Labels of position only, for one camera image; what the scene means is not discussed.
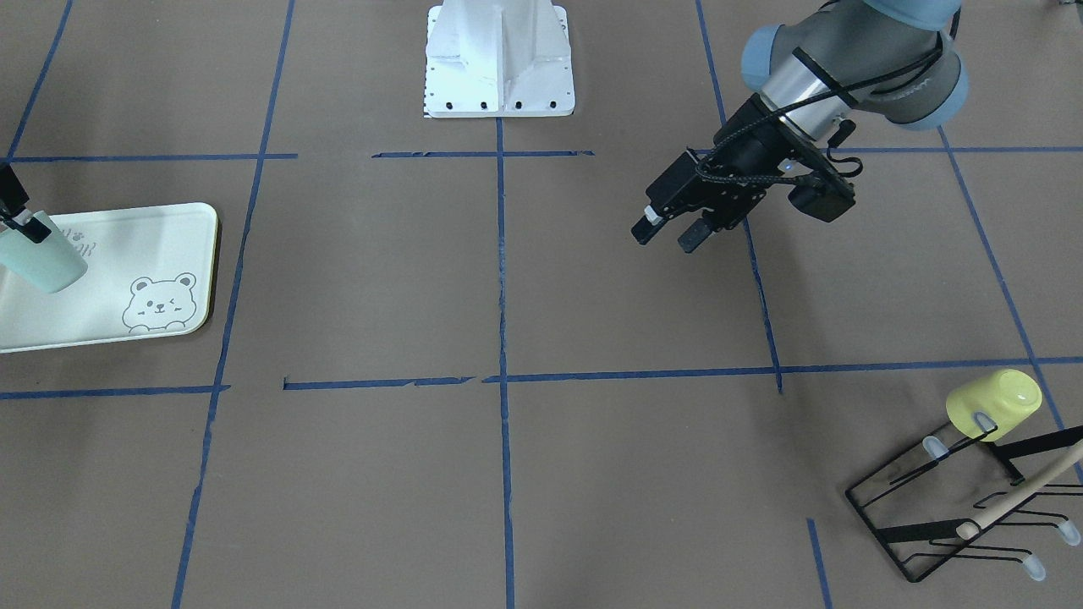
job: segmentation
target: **cartoon bear face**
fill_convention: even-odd
[[[156,282],[140,277],[132,282],[132,299],[125,310],[123,322],[131,331],[184,327],[196,314],[196,300],[192,288],[196,276],[181,273],[172,281]]]

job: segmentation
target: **white mounting plate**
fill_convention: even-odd
[[[567,11],[553,7],[567,36]],[[436,25],[441,7],[429,10],[428,35]],[[572,57],[539,62],[508,83],[507,107],[497,107],[503,83],[468,74],[462,64],[429,60],[425,70],[425,116],[430,118],[485,118],[567,116],[575,111]]]
[[[87,261],[87,274],[44,294],[0,267],[0,353],[177,336],[207,321],[218,246],[211,206],[50,218]]]

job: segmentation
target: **white plastic base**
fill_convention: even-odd
[[[575,111],[575,88],[570,50],[564,56],[537,57],[525,67],[510,65],[513,62],[508,59],[514,54],[516,49],[525,48],[527,52],[533,53],[537,49],[554,47],[551,43],[554,26],[547,21],[552,16],[549,14],[550,8],[556,11],[564,38],[558,42],[567,44],[570,49],[567,12],[560,7],[551,7],[548,2],[544,2],[538,3],[538,21],[533,40],[522,40],[522,36],[517,39],[516,33],[520,28],[504,24],[499,12],[494,11],[491,23],[487,24],[465,24],[462,15],[446,15],[457,18],[454,24],[448,23],[444,26],[444,34],[441,35],[441,40],[438,40],[443,52],[440,56],[435,56],[431,54],[434,51],[431,42],[443,8],[433,7],[429,11],[428,23],[430,46],[427,49],[428,61],[425,73],[425,115],[432,118],[480,118],[572,114]],[[484,38],[481,41],[469,39],[485,30],[503,35],[480,37]],[[487,61],[474,61],[475,65],[470,66],[467,48],[477,51],[479,44],[485,49],[483,54]],[[479,70],[478,63],[484,63],[486,68]],[[519,68],[523,69],[519,74],[513,74]]]
[[[0,267],[0,353],[175,336],[207,321],[218,213],[186,203],[53,216],[88,263],[44,294]]]

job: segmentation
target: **yellow cup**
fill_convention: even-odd
[[[955,389],[948,394],[948,418],[964,435],[977,438],[984,433],[976,413],[984,413],[996,424],[996,431],[983,442],[995,442],[1034,414],[1042,405],[1042,389],[1033,378],[1017,370],[1005,368]]]

